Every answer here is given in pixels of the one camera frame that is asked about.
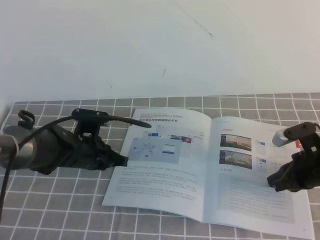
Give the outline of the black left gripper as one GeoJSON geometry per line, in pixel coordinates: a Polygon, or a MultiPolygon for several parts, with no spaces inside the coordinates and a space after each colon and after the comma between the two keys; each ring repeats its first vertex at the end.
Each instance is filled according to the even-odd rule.
{"type": "Polygon", "coordinates": [[[57,168],[101,170],[127,167],[129,158],[113,151],[99,136],[97,123],[78,123],[74,132],[59,125],[35,136],[29,169],[49,175],[57,168]]]}

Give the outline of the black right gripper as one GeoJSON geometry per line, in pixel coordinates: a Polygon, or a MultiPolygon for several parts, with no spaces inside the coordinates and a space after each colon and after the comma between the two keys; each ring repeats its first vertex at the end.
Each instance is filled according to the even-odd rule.
{"type": "Polygon", "coordinates": [[[276,192],[288,190],[296,193],[320,185],[320,152],[300,151],[292,155],[292,161],[267,177],[270,187],[276,192]]]}

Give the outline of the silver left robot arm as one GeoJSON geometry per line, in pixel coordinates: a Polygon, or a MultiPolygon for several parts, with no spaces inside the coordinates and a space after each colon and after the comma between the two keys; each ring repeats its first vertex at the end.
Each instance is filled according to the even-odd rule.
{"type": "Polygon", "coordinates": [[[57,168],[104,171],[128,165],[128,157],[112,150],[99,136],[101,126],[109,121],[106,112],[76,108],[67,118],[77,122],[74,131],[51,122],[27,143],[23,141],[36,132],[35,117],[26,110],[18,116],[18,124],[6,127],[0,135],[0,165],[5,169],[49,175],[57,168]]]}

